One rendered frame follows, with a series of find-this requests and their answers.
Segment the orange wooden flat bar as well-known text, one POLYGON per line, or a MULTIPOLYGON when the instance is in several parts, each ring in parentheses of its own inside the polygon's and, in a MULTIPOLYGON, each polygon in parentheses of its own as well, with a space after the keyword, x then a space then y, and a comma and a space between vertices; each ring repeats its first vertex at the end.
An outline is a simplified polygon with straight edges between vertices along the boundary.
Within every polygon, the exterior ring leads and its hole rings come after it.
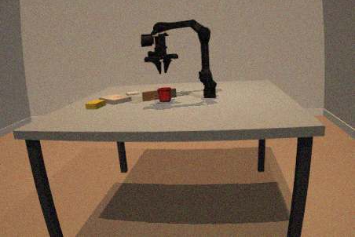
MULTIPOLYGON (((175 88, 170 89, 170 94, 171 94, 171 97, 177 97, 176 89, 175 88)), ((158 99, 159 99, 159 91, 158 90, 142 92, 142 100, 143 101, 158 100, 158 99)))

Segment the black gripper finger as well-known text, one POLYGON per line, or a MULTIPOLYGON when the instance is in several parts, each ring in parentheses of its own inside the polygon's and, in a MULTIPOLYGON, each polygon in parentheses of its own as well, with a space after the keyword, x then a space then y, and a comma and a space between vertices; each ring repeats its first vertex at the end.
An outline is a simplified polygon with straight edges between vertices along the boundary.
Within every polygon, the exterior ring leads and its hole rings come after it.
POLYGON ((164 72, 166 73, 167 72, 167 69, 169 67, 169 64, 172 60, 162 60, 163 62, 163 66, 164 66, 164 72))
POLYGON ((157 67, 158 72, 161 74, 161 62, 151 62, 157 67))

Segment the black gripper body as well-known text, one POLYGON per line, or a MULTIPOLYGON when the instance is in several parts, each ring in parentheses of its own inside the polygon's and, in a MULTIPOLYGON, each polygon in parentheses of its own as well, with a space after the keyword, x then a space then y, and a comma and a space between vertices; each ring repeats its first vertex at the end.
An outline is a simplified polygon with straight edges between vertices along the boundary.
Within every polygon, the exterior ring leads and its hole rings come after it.
POLYGON ((166 45, 156 46, 155 47, 156 57, 146 57, 145 58, 145 63, 159 62, 159 60, 178 59, 178 55, 177 54, 167 54, 166 48, 167 48, 166 45))

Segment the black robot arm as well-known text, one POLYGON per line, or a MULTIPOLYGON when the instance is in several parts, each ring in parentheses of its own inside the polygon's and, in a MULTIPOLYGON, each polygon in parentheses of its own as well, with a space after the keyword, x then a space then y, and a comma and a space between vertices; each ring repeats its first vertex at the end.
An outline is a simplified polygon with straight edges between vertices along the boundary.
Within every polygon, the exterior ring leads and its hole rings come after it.
POLYGON ((152 44, 154 44, 154 37, 156 46, 164 45, 166 44, 165 36, 168 36, 168 34, 164 31, 182 27, 191 27, 198 34, 200 51, 202 54, 202 70, 199 71, 199 78, 205 85, 203 89, 203 96, 204 98, 216 98, 217 83, 213 80, 212 72, 209 68, 208 43, 210 40, 210 28, 204 27, 195 20, 186 20, 174 23, 158 22, 153 26, 153 31, 150 35, 141 35, 141 47, 152 46, 152 44), (153 36, 157 34, 159 34, 159 36, 153 36))

